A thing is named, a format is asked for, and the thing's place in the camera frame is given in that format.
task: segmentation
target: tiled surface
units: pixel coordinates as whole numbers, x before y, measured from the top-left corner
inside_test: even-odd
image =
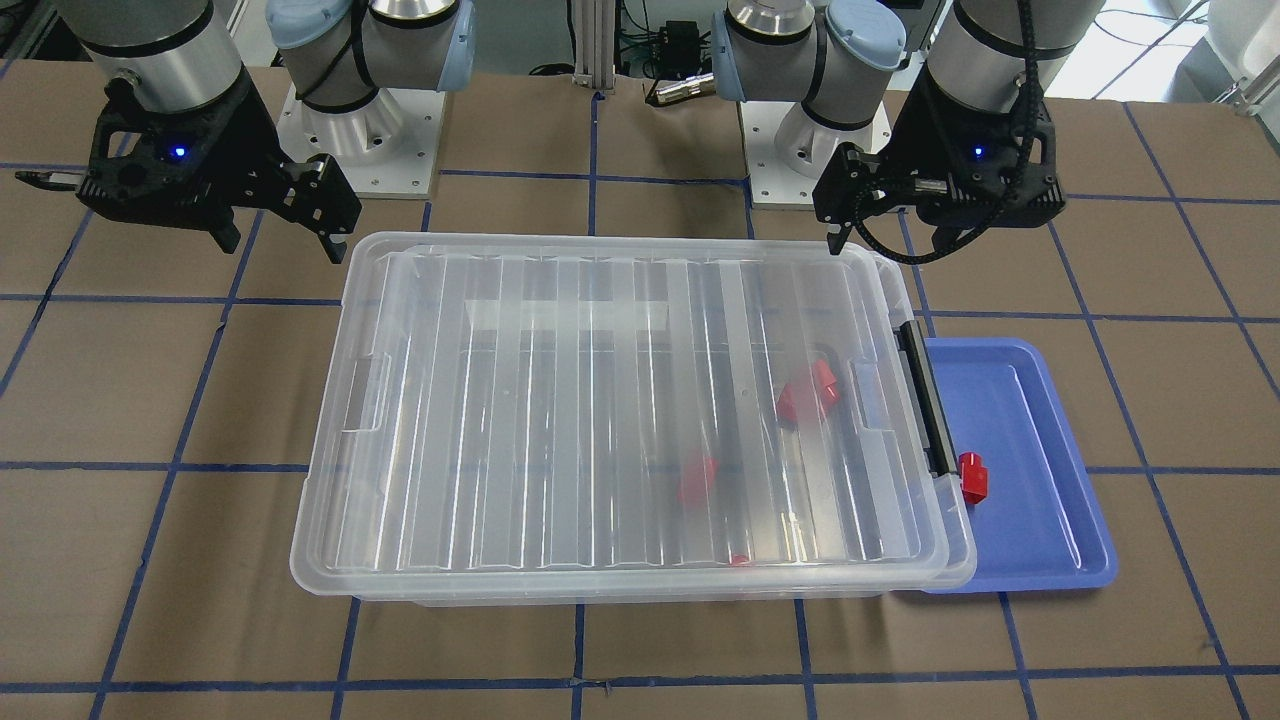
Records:
[[[255,79],[274,113],[285,74]],[[0,170],[83,163],[100,86],[88,65],[13,65]],[[429,219],[822,240],[805,213],[748,209],[732,106],[653,110],[639,91],[476,77],[451,99],[430,205],[369,201],[353,238]],[[938,334],[1046,356],[1119,552],[1116,582],[1085,593],[314,597],[285,559],[346,265],[244,214],[234,256],[97,218],[59,269],[83,210],[0,178],[0,716],[1276,717],[1280,160],[1221,108],[1052,105],[1065,187],[1093,197],[1057,237],[996,231],[905,278]],[[902,242],[897,218],[870,225]]]
[[[1032,688],[1036,710],[1044,720],[1233,720],[1240,716],[1222,678],[1036,680]]]

